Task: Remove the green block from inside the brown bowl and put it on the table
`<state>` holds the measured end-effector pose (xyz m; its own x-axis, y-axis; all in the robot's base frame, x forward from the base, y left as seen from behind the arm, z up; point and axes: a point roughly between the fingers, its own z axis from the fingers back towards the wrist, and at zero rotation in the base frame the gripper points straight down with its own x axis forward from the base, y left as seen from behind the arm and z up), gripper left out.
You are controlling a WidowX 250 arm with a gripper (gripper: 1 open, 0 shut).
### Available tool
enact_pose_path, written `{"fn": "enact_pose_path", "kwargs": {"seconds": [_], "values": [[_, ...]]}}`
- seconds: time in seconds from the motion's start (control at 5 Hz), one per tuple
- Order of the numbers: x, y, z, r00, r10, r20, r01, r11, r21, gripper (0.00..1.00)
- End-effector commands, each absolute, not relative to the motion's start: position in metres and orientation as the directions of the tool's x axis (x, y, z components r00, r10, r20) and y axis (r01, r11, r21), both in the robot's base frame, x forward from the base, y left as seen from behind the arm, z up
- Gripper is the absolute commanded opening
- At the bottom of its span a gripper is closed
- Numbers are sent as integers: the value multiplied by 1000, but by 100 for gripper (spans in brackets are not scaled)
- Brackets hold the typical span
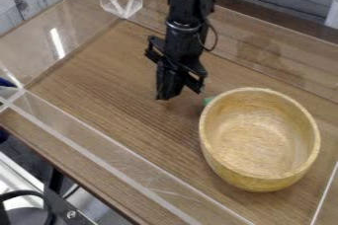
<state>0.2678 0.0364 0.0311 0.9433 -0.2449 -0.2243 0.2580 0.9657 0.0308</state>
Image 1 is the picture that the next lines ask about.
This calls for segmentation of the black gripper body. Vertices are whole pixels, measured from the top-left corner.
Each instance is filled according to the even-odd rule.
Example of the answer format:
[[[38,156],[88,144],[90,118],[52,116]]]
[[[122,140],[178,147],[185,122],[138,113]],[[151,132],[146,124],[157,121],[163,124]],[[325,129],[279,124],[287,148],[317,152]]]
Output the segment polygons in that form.
[[[170,69],[187,73],[183,87],[197,94],[202,92],[207,77],[207,71],[199,61],[206,35],[207,27],[203,23],[185,26],[167,22],[166,37],[149,36],[146,49],[146,56],[157,65],[162,62]]]

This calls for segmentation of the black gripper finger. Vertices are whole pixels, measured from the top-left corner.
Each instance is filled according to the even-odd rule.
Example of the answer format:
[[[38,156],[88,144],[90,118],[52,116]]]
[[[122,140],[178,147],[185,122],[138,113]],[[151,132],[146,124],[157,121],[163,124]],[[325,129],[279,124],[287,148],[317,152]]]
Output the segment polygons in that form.
[[[186,82],[186,75],[187,73],[185,71],[178,71],[173,69],[167,70],[166,94],[169,100],[181,94]]]
[[[162,62],[158,64],[158,99],[167,101],[174,96],[175,71]]]

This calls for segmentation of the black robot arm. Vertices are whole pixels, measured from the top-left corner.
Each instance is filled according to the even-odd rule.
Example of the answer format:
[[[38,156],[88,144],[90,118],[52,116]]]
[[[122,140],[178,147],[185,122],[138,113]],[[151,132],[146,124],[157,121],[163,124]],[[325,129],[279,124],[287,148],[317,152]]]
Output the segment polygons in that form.
[[[215,29],[209,21],[215,0],[169,0],[165,38],[150,36],[146,56],[158,64],[157,99],[177,97],[183,87],[199,94],[203,90],[207,70],[199,57],[215,46],[206,46],[209,30]]]

